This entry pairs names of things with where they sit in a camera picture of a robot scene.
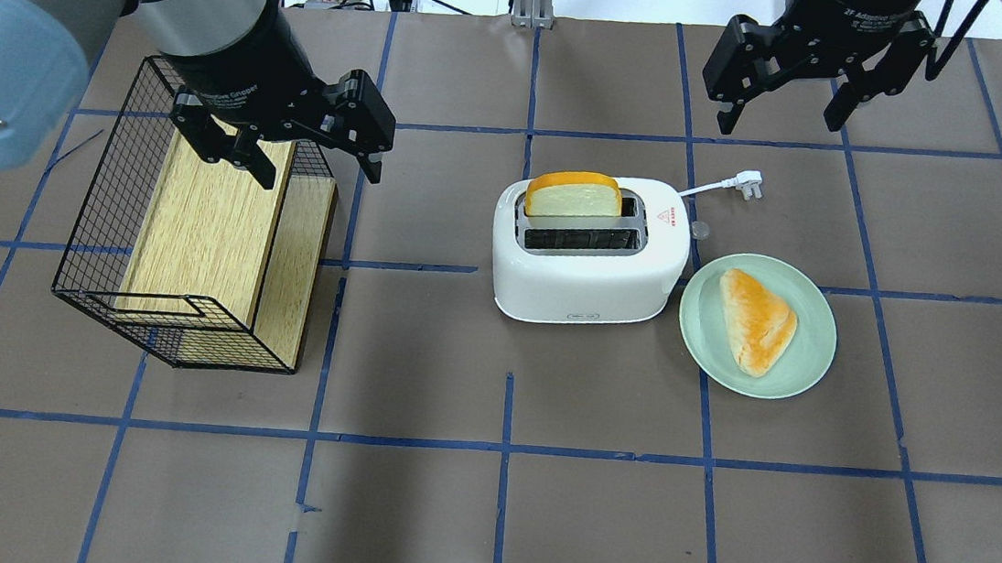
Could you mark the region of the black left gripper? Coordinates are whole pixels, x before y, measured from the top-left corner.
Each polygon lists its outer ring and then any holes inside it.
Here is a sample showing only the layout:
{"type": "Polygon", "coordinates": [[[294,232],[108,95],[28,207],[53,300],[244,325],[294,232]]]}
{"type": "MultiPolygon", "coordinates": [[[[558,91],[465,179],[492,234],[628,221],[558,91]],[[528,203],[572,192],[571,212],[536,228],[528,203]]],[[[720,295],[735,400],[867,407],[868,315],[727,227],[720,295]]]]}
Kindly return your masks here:
{"type": "Polygon", "coordinates": [[[313,139],[357,159],[372,185],[391,152],[395,116],[365,70],[336,82],[312,73],[304,50],[279,10],[265,9],[238,42],[211,54],[166,58],[191,92],[178,91],[169,120],[205,164],[227,161],[273,189],[276,168],[259,145],[313,139]],[[221,124],[237,126],[235,134],[221,124]]]}

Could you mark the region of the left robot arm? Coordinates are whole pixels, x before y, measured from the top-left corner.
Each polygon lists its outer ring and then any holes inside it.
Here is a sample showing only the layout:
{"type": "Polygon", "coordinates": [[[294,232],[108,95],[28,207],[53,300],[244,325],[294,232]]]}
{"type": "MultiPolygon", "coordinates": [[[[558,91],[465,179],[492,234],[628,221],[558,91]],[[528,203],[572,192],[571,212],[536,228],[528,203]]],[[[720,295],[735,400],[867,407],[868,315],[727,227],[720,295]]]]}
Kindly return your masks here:
{"type": "Polygon", "coordinates": [[[0,171],[26,164],[76,105],[123,16],[183,80],[169,120],[206,164],[228,161],[271,189],[263,141],[353,154],[381,180],[395,117],[369,73],[316,78],[279,0],[0,0],[0,171]]]}

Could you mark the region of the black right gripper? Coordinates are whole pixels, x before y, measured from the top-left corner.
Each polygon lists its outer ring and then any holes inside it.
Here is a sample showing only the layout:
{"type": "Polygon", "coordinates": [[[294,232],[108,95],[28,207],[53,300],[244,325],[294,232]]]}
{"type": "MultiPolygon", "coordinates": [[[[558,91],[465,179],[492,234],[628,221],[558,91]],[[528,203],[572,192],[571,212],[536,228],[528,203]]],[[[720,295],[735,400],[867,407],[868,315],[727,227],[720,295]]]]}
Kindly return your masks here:
{"type": "Polygon", "coordinates": [[[824,109],[831,132],[842,129],[860,103],[906,90],[935,45],[919,3],[785,0],[770,26],[732,16],[702,71],[709,99],[721,105],[721,135],[732,135],[749,101],[797,75],[847,76],[824,109]]]}

